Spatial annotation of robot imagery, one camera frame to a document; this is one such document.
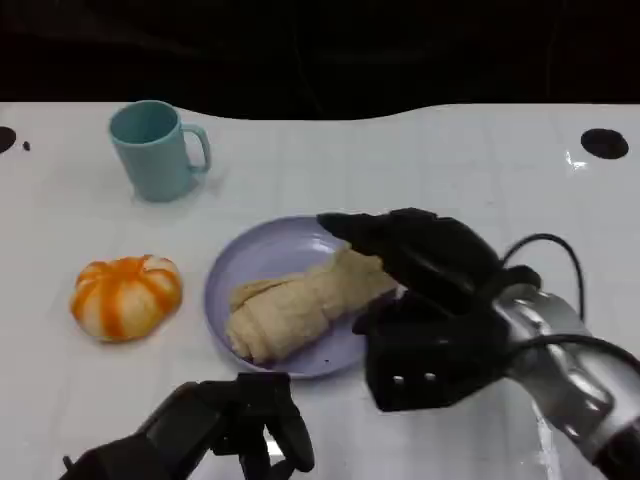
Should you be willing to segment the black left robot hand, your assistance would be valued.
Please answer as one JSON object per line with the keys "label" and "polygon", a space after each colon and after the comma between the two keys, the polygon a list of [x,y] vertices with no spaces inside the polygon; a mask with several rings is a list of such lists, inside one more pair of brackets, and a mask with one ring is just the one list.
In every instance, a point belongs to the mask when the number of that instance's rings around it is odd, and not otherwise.
{"label": "black left robot hand", "polygon": [[186,479],[206,452],[236,456],[246,479],[307,473],[315,456],[286,373],[240,373],[187,382],[139,427],[172,479]]}

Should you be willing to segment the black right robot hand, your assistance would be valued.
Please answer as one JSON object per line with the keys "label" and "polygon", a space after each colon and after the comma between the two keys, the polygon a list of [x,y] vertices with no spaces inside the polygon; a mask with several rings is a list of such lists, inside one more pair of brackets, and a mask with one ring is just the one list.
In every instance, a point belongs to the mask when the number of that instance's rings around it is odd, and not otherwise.
{"label": "black right robot hand", "polygon": [[357,335],[446,337],[508,342],[507,320],[493,300],[508,277],[496,251],[463,222],[417,208],[384,214],[321,213],[319,225],[354,251],[376,257],[404,292],[356,321]]}

